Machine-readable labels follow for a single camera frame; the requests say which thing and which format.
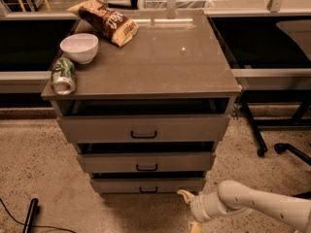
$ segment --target brown countertop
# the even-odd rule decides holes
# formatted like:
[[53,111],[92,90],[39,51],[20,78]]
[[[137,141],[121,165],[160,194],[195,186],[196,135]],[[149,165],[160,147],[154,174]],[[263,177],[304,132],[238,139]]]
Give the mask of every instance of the brown countertop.
[[[238,95],[238,86],[203,12],[124,11],[139,23],[122,48],[100,37],[92,62],[76,65],[77,89],[60,96],[48,81],[49,100],[194,98]],[[92,32],[81,21],[76,32]]]

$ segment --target bag of chips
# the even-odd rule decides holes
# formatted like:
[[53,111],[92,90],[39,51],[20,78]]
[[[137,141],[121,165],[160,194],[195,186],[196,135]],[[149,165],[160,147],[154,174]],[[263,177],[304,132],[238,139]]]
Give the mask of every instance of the bag of chips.
[[109,9],[104,0],[88,0],[69,8],[68,11],[86,20],[119,47],[128,43],[138,29],[134,20]]

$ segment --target green can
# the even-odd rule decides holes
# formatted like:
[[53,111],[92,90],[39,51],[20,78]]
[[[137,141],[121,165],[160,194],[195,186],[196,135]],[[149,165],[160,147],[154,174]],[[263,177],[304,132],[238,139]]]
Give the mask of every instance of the green can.
[[68,95],[75,91],[75,65],[68,58],[58,58],[53,64],[51,86],[58,95]]

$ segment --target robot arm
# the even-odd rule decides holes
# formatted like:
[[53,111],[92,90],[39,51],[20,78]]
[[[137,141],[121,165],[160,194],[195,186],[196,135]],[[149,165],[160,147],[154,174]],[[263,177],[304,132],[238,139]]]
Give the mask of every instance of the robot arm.
[[194,196],[185,190],[178,194],[190,204],[196,221],[191,233],[200,232],[201,224],[217,216],[248,215],[252,210],[274,217],[302,232],[311,233],[311,201],[257,191],[235,182],[225,181],[218,191]]

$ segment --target bowl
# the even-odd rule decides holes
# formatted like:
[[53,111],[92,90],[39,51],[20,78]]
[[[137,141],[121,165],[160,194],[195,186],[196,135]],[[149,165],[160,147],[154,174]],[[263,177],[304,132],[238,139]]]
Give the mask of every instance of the bowl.
[[64,57],[80,64],[88,64],[97,55],[98,38],[87,33],[71,35],[62,40],[60,48]]

